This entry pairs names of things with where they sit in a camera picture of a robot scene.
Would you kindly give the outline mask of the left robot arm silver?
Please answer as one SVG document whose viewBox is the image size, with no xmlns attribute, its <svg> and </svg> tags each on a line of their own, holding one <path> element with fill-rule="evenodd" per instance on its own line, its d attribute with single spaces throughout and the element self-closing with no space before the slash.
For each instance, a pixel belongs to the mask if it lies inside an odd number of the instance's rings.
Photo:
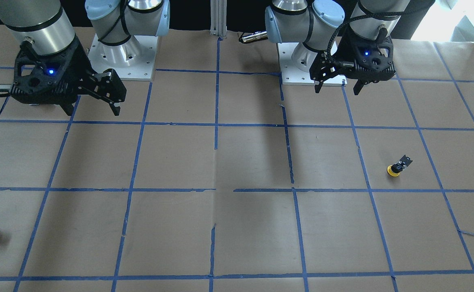
<svg viewBox="0 0 474 292">
<path fill-rule="evenodd" d="M 354 94 L 396 74 L 390 33 L 408 0 L 358 0 L 350 18 L 333 0 L 274 0 L 265 9 L 272 43 L 296 43 L 300 60 L 319 93 L 338 75 L 355 79 Z"/>
</svg>

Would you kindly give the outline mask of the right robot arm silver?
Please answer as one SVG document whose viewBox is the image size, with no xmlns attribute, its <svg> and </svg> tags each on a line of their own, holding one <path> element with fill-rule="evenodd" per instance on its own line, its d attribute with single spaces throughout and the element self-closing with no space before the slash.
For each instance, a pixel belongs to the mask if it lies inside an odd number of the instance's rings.
<svg viewBox="0 0 474 292">
<path fill-rule="evenodd" d="M 106 102 L 118 116 L 127 89 L 123 79 L 150 79 L 156 46 L 170 27 L 168 0 L 87 0 L 96 33 L 83 48 L 59 0 L 0 0 L 0 19 L 19 42 L 12 84 L 0 97 L 26 105 L 58 105 L 74 112 L 80 95 Z"/>
</svg>

